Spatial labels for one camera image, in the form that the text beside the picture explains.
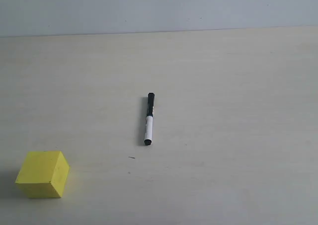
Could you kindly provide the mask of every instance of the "white table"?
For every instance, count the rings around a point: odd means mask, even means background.
[[[318,223],[318,27],[0,38],[0,62],[2,225]],[[63,198],[16,189],[30,150],[63,151]]]

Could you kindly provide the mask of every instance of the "white wall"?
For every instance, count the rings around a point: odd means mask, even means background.
[[[318,24],[318,0],[0,0],[0,36]]]

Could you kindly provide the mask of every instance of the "whiteboard marker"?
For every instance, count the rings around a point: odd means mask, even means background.
[[[147,146],[149,146],[153,140],[154,100],[155,100],[155,94],[153,92],[148,93],[146,133],[145,133],[145,140],[144,140],[145,145]]]

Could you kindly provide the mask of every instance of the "yellow cube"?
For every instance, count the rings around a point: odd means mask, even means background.
[[[69,169],[61,151],[31,151],[15,183],[29,198],[61,198]]]

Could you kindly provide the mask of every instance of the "marker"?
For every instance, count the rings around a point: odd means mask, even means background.
[[[146,133],[145,133],[145,140],[144,140],[145,145],[147,146],[149,146],[153,140],[154,100],[155,100],[155,94],[153,92],[148,93]]]

